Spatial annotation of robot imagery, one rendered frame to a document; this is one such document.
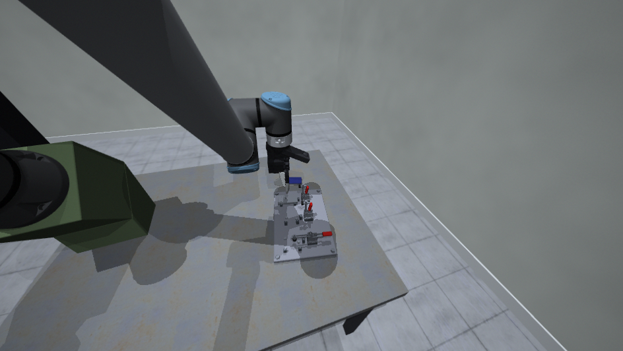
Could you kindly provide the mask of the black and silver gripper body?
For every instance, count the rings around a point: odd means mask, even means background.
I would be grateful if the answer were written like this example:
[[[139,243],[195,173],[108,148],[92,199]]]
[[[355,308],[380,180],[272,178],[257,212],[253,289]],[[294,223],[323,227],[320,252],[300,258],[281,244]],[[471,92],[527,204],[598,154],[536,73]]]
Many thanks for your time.
[[[290,157],[282,154],[283,150],[289,147],[290,145],[282,148],[275,148],[270,146],[266,141],[269,174],[279,174],[279,172],[283,172],[286,169],[286,165],[288,165],[288,170],[290,170]]]

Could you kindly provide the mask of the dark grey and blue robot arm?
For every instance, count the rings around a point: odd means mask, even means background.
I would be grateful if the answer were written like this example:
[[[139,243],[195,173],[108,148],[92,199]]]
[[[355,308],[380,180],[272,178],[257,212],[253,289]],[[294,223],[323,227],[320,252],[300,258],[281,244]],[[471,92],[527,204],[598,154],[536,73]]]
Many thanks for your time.
[[[219,154],[229,173],[259,169],[256,127],[272,147],[292,143],[289,96],[227,99],[170,0],[19,1]],[[68,191],[57,160],[0,150],[0,229],[47,218]]]

